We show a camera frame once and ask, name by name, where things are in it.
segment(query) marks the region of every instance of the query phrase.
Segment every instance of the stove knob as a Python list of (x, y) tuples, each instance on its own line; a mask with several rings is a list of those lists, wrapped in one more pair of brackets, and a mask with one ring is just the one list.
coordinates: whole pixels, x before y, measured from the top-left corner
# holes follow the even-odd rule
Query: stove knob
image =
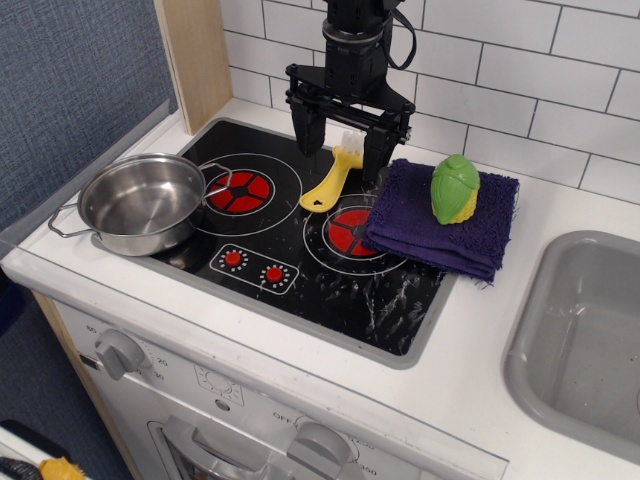
[(322, 478), (336, 480), (351, 476), (342, 474), (351, 457), (351, 448), (336, 432), (317, 423), (305, 423), (300, 427), (287, 450), (287, 457)]
[(145, 359), (138, 344), (117, 330), (107, 330), (98, 337), (96, 355), (114, 380), (133, 372)]
[(278, 283), (284, 278), (284, 272), (280, 267), (269, 267), (265, 276), (270, 283)]
[(236, 251), (229, 252), (224, 256), (224, 263), (230, 267), (237, 267), (242, 263), (242, 255)]

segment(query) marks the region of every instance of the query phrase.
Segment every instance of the brush bristles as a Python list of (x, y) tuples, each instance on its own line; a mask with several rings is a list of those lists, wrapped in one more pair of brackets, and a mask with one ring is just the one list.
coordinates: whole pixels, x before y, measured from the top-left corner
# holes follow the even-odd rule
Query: brush bristles
[(340, 148), (343, 152), (362, 155), (364, 153), (364, 132), (345, 131), (342, 133)]

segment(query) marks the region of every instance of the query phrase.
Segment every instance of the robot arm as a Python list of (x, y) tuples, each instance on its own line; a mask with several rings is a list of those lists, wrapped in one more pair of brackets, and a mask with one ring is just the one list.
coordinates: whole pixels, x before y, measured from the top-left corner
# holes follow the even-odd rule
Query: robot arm
[[(410, 137), (409, 117), (415, 105), (386, 82), (389, 64), (404, 69), (413, 59), (416, 38), (407, 19), (396, 9), (404, 0), (328, 0), (322, 33), (327, 41), (324, 67), (289, 65), (287, 103), (300, 150), (307, 156), (324, 143), (326, 119), (366, 132), (365, 181), (374, 181), (389, 163), (393, 149)], [(393, 19), (413, 34), (413, 48), (403, 65), (391, 60)], [(360, 104), (382, 110), (366, 112)]]

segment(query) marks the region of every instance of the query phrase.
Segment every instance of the wooden panel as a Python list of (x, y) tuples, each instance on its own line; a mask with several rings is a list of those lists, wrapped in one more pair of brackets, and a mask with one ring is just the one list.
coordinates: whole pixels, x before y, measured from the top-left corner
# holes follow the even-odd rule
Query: wooden panel
[(233, 96), (219, 0), (154, 0), (185, 129), (194, 135)]
[(102, 399), (98, 388), (93, 383), (93, 380), (91, 380), (91, 376), (89, 375), (89, 373), (85, 370), (85, 366), (82, 364), (82, 361), (78, 356), (78, 351), (76, 350), (73, 340), (71, 339), (71, 336), (67, 331), (67, 327), (62, 321), (60, 313), (53, 303), (53, 300), (38, 292), (33, 292), (33, 296), (35, 297), (36, 302), (38, 302), (42, 313), (44, 313), (44, 316), (47, 318), (49, 325), (51, 325), (51, 329), (62, 345), (64, 352), (67, 354), (67, 358), (69, 358), (73, 369), (76, 371), (76, 374), (80, 378), (84, 389), (89, 394), (89, 398), (93, 402), (93, 405), (96, 407), (100, 418), (107, 427), (107, 431), (113, 439), (113, 443), (115, 443), (116, 447), (120, 451), (120, 455), (122, 455), (122, 458), (129, 468), (129, 471), (133, 475), (133, 478), (135, 480), (144, 480), (142, 474), (138, 470), (138, 467), (133, 460), (133, 457), (131, 456), (131, 453), (129, 453), (129, 449), (120, 436), (120, 432), (118, 431), (115, 422), (111, 418), (111, 414), (109, 413), (109, 410), (107, 409), (107, 406), (104, 403), (104, 400)]

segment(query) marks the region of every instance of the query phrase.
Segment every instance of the white tile wall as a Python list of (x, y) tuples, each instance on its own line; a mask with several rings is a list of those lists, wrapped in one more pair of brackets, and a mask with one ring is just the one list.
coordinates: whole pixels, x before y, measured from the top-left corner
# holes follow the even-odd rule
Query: white tile wall
[[(234, 95), (288, 110), (324, 64), (322, 0), (221, 0)], [(406, 0), (418, 53), (387, 80), (412, 145), (640, 203), (640, 0)], [(411, 35), (396, 23), (392, 56)]]

